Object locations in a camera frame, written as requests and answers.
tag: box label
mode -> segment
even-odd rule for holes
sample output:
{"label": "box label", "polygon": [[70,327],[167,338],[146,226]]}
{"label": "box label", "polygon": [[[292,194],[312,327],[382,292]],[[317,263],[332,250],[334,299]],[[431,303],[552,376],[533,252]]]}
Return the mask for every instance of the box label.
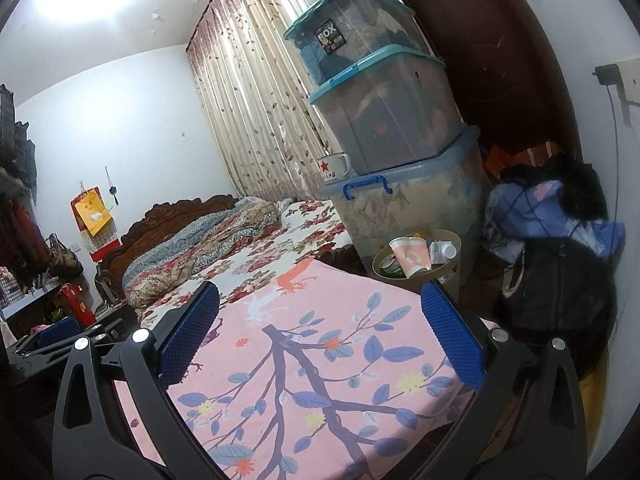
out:
{"label": "box label", "polygon": [[327,54],[331,54],[347,44],[347,40],[344,39],[338,27],[335,26],[334,20],[326,20],[320,25],[316,30],[316,38],[318,38]]}

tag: mug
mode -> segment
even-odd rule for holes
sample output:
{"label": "mug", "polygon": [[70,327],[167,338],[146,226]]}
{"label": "mug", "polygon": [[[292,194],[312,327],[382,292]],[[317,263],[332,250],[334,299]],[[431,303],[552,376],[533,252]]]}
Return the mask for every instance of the mug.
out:
{"label": "mug", "polygon": [[351,171],[351,159],[346,153],[334,153],[318,159],[318,170],[326,184],[344,180]]}

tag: curtain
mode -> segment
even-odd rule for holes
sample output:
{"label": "curtain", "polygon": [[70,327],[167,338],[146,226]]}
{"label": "curtain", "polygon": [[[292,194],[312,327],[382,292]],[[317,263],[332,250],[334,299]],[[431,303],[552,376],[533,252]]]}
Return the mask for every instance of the curtain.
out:
{"label": "curtain", "polygon": [[316,0],[212,0],[187,48],[229,175],[242,195],[317,198],[316,159],[339,145],[284,31]]}

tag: wall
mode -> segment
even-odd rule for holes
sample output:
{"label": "wall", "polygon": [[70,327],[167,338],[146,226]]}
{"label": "wall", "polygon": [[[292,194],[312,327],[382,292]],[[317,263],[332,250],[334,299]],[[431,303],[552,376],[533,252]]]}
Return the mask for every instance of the wall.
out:
{"label": "wall", "polygon": [[[597,65],[640,57],[640,37],[618,0],[527,0],[553,46],[574,104],[585,162],[598,172],[616,205],[616,143],[609,97],[592,75]],[[610,341],[603,421],[590,458],[593,468],[620,436],[640,401],[640,108],[612,89],[619,126],[618,220],[626,247],[616,273],[618,326]]]}
{"label": "wall", "polygon": [[[36,144],[42,233],[56,232],[67,246],[80,244],[92,289],[95,264],[69,205],[81,181],[87,188],[99,186],[106,205],[113,205],[120,236],[155,203],[237,193],[210,133],[184,46],[86,70],[29,99],[15,115],[29,121]],[[108,193],[105,166],[118,189],[118,206]]]}

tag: wooden headboard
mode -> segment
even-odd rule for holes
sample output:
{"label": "wooden headboard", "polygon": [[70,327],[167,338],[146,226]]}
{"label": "wooden headboard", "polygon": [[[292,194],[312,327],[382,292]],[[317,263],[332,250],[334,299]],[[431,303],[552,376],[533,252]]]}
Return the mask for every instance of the wooden headboard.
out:
{"label": "wooden headboard", "polygon": [[104,282],[114,295],[124,300],[122,277],[133,260],[168,240],[201,216],[232,209],[237,201],[232,195],[215,195],[204,203],[195,198],[153,206],[142,220],[133,224],[127,234],[122,236],[122,246],[107,253],[97,265],[95,286],[102,298],[107,299],[99,282]]}

